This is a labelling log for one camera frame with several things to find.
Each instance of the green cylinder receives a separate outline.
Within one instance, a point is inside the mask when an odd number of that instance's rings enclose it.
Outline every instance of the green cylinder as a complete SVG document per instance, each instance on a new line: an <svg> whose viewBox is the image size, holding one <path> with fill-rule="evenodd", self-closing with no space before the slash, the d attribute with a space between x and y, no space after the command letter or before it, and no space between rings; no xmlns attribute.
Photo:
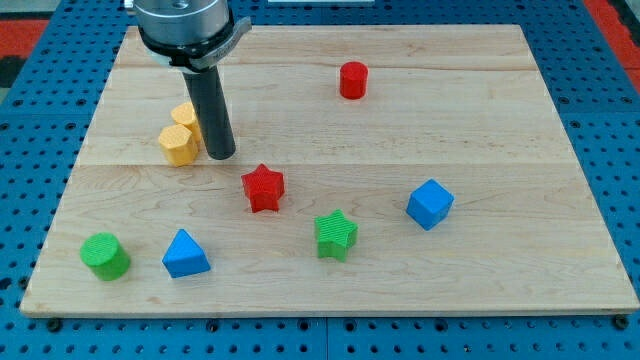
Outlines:
<svg viewBox="0 0 640 360"><path fill-rule="evenodd" d="M88 238L80 248L80 259L103 281L111 281L124 275L131 259L118 238L103 232Z"/></svg>

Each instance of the blue triangular prism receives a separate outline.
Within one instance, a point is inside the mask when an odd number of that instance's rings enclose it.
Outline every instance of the blue triangular prism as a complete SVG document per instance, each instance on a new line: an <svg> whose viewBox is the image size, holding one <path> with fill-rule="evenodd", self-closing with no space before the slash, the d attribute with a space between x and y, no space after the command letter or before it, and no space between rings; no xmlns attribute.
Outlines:
<svg viewBox="0 0 640 360"><path fill-rule="evenodd" d="M184 229L178 230L162 263L173 278L211 270L204 250Z"/></svg>

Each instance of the blue pegboard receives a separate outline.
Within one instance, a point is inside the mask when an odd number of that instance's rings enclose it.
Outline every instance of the blue pegboard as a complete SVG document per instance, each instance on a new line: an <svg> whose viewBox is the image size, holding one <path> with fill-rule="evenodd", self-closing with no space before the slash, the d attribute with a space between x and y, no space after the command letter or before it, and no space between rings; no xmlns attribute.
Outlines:
<svg viewBox="0 0 640 360"><path fill-rule="evenodd" d="M623 263L640 290L640 98L580 1L377 0L269 7L256 24L520 24ZM640 318L64 319L23 317L21 285L64 191L128 25L119 0L63 0L0 105L0 358L619 358Z"/></svg>

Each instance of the red surface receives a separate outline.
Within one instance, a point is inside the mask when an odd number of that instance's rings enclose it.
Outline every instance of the red surface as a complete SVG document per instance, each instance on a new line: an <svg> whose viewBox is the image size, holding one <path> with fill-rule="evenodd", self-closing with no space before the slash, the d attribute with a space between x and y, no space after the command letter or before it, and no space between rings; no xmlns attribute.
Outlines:
<svg viewBox="0 0 640 360"><path fill-rule="evenodd" d="M0 57L29 57L49 20L0 20Z"/></svg>
<svg viewBox="0 0 640 360"><path fill-rule="evenodd" d="M347 99L360 99L367 92L369 69L363 63L352 61L340 68L340 94Z"/></svg>
<svg viewBox="0 0 640 360"><path fill-rule="evenodd" d="M278 199L284 194L284 175L271 171L264 164L248 174L242 175L244 194L251 201L251 211L278 211Z"/></svg>
<svg viewBox="0 0 640 360"><path fill-rule="evenodd" d="M607 0L584 0L584 4L627 71L636 91L640 92L640 48L633 43L629 29L620 22L618 11Z"/></svg>

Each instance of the black cylindrical rod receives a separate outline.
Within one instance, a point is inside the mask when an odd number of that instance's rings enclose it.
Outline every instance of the black cylindrical rod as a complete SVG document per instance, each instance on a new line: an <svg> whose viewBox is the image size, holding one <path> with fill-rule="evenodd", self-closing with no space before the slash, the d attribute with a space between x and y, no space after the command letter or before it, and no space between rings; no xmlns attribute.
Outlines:
<svg viewBox="0 0 640 360"><path fill-rule="evenodd" d="M214 66L201 74L184 73L184 80L198 115L207 152L216 160L230 157L236 151L236 144L229 124L218 68Z"/></svg>

